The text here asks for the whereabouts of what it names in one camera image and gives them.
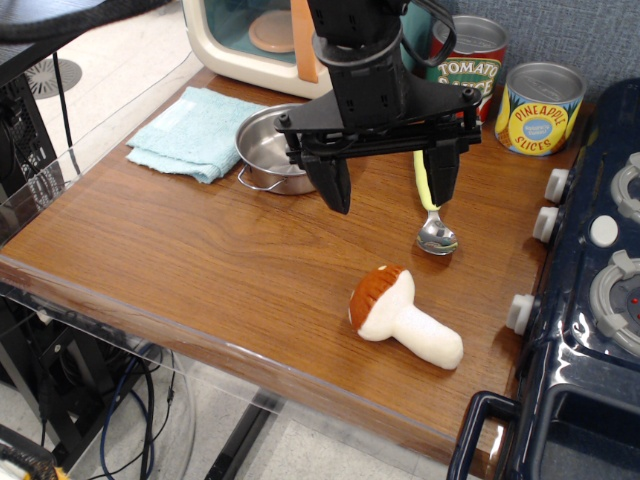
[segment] navy blue toy stove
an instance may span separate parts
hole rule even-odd
[[[640,79],[602,95],[546,196],[541,281],[507,321],[524,335],[517,400],[474,396],[448,478],[466,477],[488,417],[509,422],[497,478],[640,478]]]

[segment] orange handle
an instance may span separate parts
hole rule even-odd
[[[291,19],[298,77],[307,82],[318,83],[318,61],[311,46],[313,20],[306,0],[291,0]]]

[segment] small metal pot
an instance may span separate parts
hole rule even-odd
[[[236,149],[245,165],[238,174],[238,181],[245,187],[280,195],[301,195],[315,190],[307,173],[289,163],[287,142],[274,127],[280,114],[296,107],[285,104],[270,107],[247,118],[236,133]],[[251,183],[244,178],[251,175]]]

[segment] pineapple slices can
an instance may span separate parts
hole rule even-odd
[[[576,69],[556,63],[518,65],[507,75],[496,137],[509,150],[546,156],[561,150],[573,130],[586,82]]]

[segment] stove knob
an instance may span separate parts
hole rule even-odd
[[[507,315],[507,327],[518,335],[522,335],[527,328],[533,310],[533,302],[533,295],[515,295],[511,301],[511,308]]]
[[[553,227],[558,219],[558,207],[542,207],[533,227],[533,237],[543,243],[549,243]]]
[[[589,238],[600,248],[610,247],[618,239],[617,222],[609,215],[600,215],[591,224]]]
[[[544,192],[544,198],[558,204],[562,200],[562,194],[567,186],[569,178],[569,170],[564,168],[554,168],[547,182],[547,189]]]

